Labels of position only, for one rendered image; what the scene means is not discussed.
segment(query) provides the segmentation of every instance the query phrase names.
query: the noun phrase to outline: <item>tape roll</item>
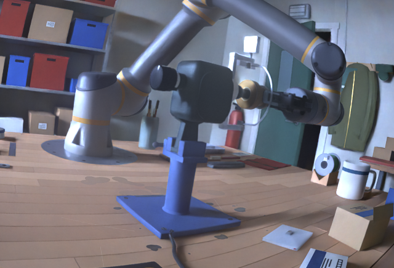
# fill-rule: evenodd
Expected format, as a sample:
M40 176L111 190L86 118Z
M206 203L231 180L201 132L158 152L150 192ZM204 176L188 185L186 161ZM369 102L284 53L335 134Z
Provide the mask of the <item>tape roll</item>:
M330 173L338 171L340 168L340 160L336 154L321 154L316 159L315 171L320 176L327 176Z

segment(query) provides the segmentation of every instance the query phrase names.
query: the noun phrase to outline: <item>pencil cup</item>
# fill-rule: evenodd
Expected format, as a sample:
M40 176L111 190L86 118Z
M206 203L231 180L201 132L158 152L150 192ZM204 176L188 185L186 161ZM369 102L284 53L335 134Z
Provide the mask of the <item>pencil cup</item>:
M138 147L147 150L154 150L153 142L157 141L159 130L159 118L142 116L140 139Z

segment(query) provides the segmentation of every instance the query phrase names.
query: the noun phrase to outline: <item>red fire extinguisher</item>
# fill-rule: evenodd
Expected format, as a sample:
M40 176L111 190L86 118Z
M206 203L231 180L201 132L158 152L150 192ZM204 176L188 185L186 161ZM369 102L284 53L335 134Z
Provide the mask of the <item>red fire extinguisher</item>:
M238 106L236 103L233 103L235 105L235 110L232 111L230 114L230 119L228 120L228 124L238 124L238 121L244 121L244 115L242 114L241 107ZM226 146L234 149L239 148L239 142L241 140L241 131L233 131L233 130L228 130L227 131L227 137L226 137Z

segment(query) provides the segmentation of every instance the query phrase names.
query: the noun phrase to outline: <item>blue base plate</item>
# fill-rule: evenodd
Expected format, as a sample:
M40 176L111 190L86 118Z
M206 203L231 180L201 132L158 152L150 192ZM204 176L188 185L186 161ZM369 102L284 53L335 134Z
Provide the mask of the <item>blue base plate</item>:
M160 239L217 231L241 225L231 217L192 197L190 214L176 216L163 211L166 196L118 196L116 201Z

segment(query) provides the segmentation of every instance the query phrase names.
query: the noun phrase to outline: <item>door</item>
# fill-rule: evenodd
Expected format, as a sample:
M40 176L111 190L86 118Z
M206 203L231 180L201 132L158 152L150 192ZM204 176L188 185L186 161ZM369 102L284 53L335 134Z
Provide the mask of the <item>door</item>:
M303 25L315 32L314 21ZM274 91L286 91L289 87L310 90L312 71L273 42L270 43L267 69ZM270 109L259 125L254 154L297 166L304 126L303 123L287 122L281 111Z

